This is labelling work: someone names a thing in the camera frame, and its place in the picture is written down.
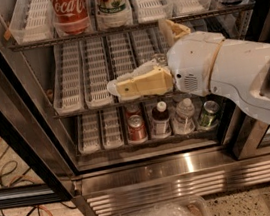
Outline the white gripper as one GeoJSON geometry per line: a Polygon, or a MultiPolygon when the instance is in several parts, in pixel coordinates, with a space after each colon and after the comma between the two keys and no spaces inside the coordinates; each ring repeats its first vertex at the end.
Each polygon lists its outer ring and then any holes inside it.
{"type": "Polygon", "coordinates": [[[158,28],[167,43],[173,45],[166,54],[168,67],[156,59],[149,60],[133,72],[109,81],[107,91],[122,101],[131,101],[164,95],[173,89],[175,81],[175,88],[181,92],[208,95],[212,67],[225,37],[216,32],[190,34],[189,27],[169,19],[160,19],[158,28]]]}

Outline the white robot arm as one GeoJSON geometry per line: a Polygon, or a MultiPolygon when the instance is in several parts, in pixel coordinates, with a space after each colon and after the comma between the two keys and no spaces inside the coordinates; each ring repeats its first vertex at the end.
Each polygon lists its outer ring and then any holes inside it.
{"type": "Polygon", "coordinates": [[[170,45],[164,59],[151,59],[109,81],[110,94],[123,101],[164,95],[173,89],[202,97],[215,94],[270,124],[270,43],[191,31],[168,19],[161,20],[159,28],[170,45]]]}

